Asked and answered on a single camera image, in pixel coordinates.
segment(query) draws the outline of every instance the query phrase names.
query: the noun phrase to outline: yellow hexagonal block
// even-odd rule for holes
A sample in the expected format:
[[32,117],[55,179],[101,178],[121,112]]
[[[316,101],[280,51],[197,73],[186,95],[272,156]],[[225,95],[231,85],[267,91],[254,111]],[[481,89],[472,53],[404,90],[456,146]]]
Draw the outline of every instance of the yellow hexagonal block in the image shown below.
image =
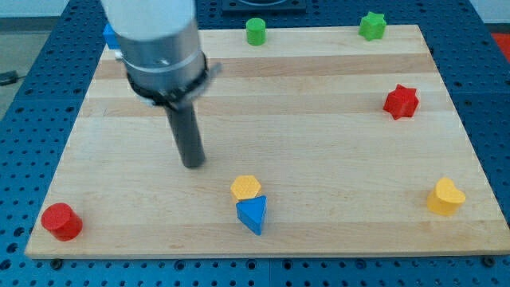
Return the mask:
[[261,193],[262,186],[253,175],[239,175],[230,186],[234,202],[254,199]]
[[465,194],[459,191],[452,179],[442,178],[427,198],[427,207],[435,214],[449,216],[465,202]]

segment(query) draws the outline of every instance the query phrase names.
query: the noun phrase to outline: green cylinder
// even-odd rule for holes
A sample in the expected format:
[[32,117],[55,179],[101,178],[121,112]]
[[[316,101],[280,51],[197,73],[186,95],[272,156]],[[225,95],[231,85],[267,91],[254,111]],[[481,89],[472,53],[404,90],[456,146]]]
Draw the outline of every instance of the green cylinder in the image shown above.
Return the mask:
[[246,39],[250,45],[265,43],[265,22],[260,18],[251,18],[246,22]]

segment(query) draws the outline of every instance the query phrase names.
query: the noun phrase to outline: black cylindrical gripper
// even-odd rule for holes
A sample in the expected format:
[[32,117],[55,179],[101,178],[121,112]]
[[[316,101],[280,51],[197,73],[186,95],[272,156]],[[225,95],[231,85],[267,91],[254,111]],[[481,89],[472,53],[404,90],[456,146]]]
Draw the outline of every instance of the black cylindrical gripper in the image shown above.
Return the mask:
[[206,160],[202,139],[198,130],[197,117],[193,105],[190,104],[178,111],[164,106],[168,116],[168,123],[174,133],[175,143],[185,167],[200,167]]

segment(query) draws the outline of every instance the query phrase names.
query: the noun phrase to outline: green hexagonal block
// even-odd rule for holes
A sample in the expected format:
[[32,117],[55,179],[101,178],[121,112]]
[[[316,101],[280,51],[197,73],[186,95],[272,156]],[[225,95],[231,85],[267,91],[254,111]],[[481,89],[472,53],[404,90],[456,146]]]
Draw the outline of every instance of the green hexagonal block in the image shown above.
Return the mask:
[[383,38],[385,28],[386,21],[384,21],[384,14],[368,12],[367,16],[361,18],[359,35],[365,37],[367,41],[381,39]]

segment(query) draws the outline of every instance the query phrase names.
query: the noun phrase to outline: blue perforated table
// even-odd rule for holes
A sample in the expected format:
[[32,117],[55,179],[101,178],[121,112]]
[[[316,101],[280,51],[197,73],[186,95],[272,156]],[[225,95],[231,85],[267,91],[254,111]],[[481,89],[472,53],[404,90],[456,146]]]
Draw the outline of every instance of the blue perforated table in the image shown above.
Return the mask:
[[[222,15],[198,1],[202,29],[356,26],[368,10],[418,24],[510,219],[510,65],[467,0],[308,0],[306,13]],[[510,257],[32,261],[23,255],[103,51],[97,0],[71,0],[0,123],[0,286],[506,286]]]

